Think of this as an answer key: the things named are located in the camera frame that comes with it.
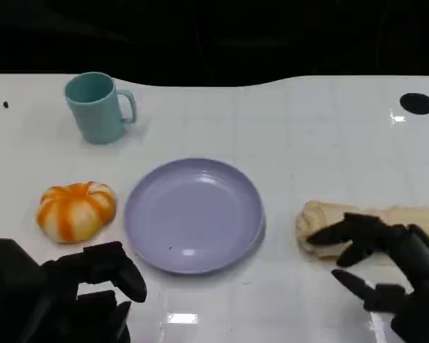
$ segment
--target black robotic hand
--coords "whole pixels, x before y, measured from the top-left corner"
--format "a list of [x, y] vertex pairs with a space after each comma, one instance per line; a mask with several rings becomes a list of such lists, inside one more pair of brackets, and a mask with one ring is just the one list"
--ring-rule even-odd
[[332, 275], [364, 301], [365, 310], [394, 314], [391, 327], [406, 343], [429, 343], [429, 236], [420, 227], [388, 226], [377, 217], [347, 213], [344, 220], [307, 241], [314, 245], [352, 242], [337, 260], [342, 268], [375, 251], [387, 254], [413, 286], [411, 294], [396, 284], [372, 288], [343, 269], [334, 269]]
[[108, 281], [132, 301], [145, 301], [146, 284], [120, 242], [39, 266], [15, 241], [0, 239], [0, 342], [130, 342], [131, 302], [117, 304], [112, 290], [78, 295], [82, 282]]

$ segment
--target white table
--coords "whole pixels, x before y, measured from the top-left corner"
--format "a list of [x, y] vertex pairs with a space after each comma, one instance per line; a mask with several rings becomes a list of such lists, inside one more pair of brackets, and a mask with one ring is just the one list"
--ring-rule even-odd
[[[106, 146], [82, 141], [62, 95], [70, 78], [0, 75], [0, 237], [17, 240], [38, 263], [80, 251], [83, 244], [51, 243], [34, 215], [49, 186], [95, 180], [117, 193], [119, 212], [87, 244], [118, 239], [133, 256], [122, 212], [139, 179], [173, 159], [219, 159], [259, 189], [265, 240], [248, 260], [209, 277], [169, 276], [134, 257], [149, 294], [132, 305], [132, 341], [400, 341], [388, 318], [364, 312], [332, 278], [332, 264], [301, 253], [294, 218], [310, 199], [429, 205], [429, 115], [406, 113], [398, 102], [407, 92], [429, 95], [429, 77], [300, 77], [225, 89], [118, 80], [136, 96], [141, 124]], [[372, 282], [404, 282], [398, 269], [375, 261], [354, 270]]]

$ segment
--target orange and white pumpkin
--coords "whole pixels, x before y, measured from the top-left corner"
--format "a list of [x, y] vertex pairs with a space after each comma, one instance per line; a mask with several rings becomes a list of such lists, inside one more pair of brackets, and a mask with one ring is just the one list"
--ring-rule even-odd
[[49, 188], [41, 197], [36, 221], [49, 238], [72, 243], [94, 236], [115, 213], [112, 189], [91, 181]]

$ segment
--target beige bread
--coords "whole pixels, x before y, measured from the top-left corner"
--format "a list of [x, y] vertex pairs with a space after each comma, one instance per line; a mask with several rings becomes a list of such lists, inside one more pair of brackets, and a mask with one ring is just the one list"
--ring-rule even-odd
[[49, 188], [41, 197], [36, 221], [55, 242], [72, 243], [94, 236], [115, 212], [112, 189], [87, 182]]
[[297, 240], [303, 249], [317, 257], [338, 257], [350, 243], [316, 247], [307, 243], [307, 238], [343, 219], [345, 212], [379, 216], [386, 224], [417, 224], [429, 235], [429, 207], [392, 206], [387, 209], [366, 209], [344, 204], [310, 201], [297, 215], [295, 230]]

